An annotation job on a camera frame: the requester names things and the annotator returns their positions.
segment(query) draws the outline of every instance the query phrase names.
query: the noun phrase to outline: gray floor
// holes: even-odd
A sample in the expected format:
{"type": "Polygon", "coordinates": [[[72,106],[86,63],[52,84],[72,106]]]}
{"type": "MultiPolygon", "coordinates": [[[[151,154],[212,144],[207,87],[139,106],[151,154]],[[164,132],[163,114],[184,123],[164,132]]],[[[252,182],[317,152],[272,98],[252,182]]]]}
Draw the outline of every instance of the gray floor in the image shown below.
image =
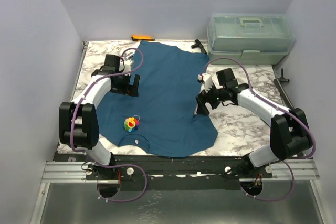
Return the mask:
{"type": "MultiPolygon", "coordinates": [[[[262,196],[276,198],[289,182],[265,182],[262,196]]],[[[137,192],[121,192],[128,198],[137,192]]],[[[261,202],[241,191],[147,191],[130,203],[98,200],[96,185],[51,184],[42,223],[322,223],[309,181],[296,182],[290,198],[261,202]]]]}

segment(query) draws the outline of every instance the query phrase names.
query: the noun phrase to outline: table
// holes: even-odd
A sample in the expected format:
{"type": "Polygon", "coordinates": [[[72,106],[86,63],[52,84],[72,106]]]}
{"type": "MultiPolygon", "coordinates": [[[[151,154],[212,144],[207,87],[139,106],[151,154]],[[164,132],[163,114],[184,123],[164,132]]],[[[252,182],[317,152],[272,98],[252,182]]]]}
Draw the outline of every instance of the table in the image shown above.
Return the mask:
{"type": "MultiPolygon", "coordinates": [[[[191,49],[193,41],[158,40],[156,42],[177,46],[185,51],[200,52],[199,48],[191,49]]],[[[74,97],[78,96],[87,86],[91,79],[91,73],[103,65],[106,54],[121,55],[125,49],[138,47],[138,45],[139,42],[129,40],[90,41],[76,83],[74,97]]],[[[207,43],[203,43],[203,45],[207,50],[207,43]]],[[[215,72],[228,67],[233,69],[238,83],[247,82],[245,74],[239,66],[209,65],[207,73],[213,76],[217,87],[219,87],[219,84],[215,72]]],[[[280,94],[273,84],[275,75],[271,65],[250,65],[246,66],[246,69],[250,75],[253,87],[260,94],[274,102],[282,104],[280,94]]],[[[220,105],[216,110],[210,110],[209,116],[218,130],[218,137],[212,147],[193,154],[195,156],[242,156],[269,143],[269,126],[252,112],[240,106],[223,107],[220,105]]],[[[102,135],[100,135],[99,140],[113,154],[147,154],[137,146],[115,146],[102,135]]],[[[59,144],[58,153],[70,154],[73,151],[69,146],[59,144]]]]}

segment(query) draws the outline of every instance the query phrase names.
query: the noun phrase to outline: blue fabric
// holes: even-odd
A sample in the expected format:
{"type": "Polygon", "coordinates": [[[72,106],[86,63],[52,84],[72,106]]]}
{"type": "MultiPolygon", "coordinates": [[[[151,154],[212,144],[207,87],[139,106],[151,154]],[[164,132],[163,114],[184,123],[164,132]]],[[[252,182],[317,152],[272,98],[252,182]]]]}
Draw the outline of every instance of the blue fabric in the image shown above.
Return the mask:
{"type": "MultiPolygon", "coordinates": [[[[210,118],[194,115],[201,88],[197,75],[207,55],[145,41],[138,48],[145,57],[132,74],[140,75],[139,97],[106,94],[97,108],[100,134],[117,146],[135,145],[168,157],[185,157],[213,146],[217,130],[210,118]],[[129,133],[123,123],[133,115],[141,117],[140,124],[129,133]]],[[[133,59],[137,66],[140,54],[133,59]]]]}

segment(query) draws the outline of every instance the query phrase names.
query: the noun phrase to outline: plastic storage box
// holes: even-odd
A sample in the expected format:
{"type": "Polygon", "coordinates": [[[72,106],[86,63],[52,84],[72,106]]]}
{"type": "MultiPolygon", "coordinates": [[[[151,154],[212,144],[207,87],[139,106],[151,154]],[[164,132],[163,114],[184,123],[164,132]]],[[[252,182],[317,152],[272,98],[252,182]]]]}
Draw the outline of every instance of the plastic storage box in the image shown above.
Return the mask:
{"type": "Polygon", "coordinates": [[[214,14],[207,33],[210,60],[230,57],[246,65],[277,64],[295,39],[283,15],[214,14]]]}

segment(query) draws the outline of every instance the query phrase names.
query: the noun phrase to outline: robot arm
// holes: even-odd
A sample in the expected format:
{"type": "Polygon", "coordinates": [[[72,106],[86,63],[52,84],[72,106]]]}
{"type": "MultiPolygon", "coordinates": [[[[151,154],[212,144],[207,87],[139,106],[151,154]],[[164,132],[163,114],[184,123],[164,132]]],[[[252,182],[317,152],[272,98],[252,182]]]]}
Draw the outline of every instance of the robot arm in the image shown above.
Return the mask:
{"type": "MultiPolygon", "coordinates": [[[[271,128],[270,144],[243,157],[245,165],[243,169],[245,171],[278,160],[285,160],[312,147],[309,134],[297,122],[287,114],[257,98],[246,83],[238,84],[231,68],[221,70],[216,74],[219,84],[223,88],[217,89],[209,74],[198,76],[198,81],[204,84],[204,90],[196,97],[197,114],[209,115],[209,110],[205,106],[206,103],[209,103],[211,108],[215,109],[223,101],[232,101],[234,105],[240,105],[255,113],[271,128]]],[[[276,108],[283,108],[291,112],[308,127],[306,116],[301,109],[291,110],[267,98],[265,99],[274,104],[276,108]]]]}
{"type": "Polygon", "coordinates": [[[100,101],[108,92],[118,94],[131,95],[137,97],[140,76],[135,75],[134,83],[130,84],[131,75],[115,76],[105,78],[97,82],[100,77],[112,74],[128,72],[132,69],[133,60],[129,57],[121,59],[116,55],[106,55],[104,65],[92,73],[90,83],[82,91],[82,93],[73,99],[72,102],[64,102],[59,108],[59,138],[61,143],[70,146],[70,127],[71,118],[76,104],[84,96],[88,87],[96,82],[96,85],[90,90],[87,96],[82,101],[78,117],[75,122],[75,130],[73,132],[74,145],[77,149],[82,149],[86,152],[89,158],[104,165],[113,165],[114,158],[112,153],[104,148],[99,141],[99,127],[96,115],[96,108],[100,101]]]}

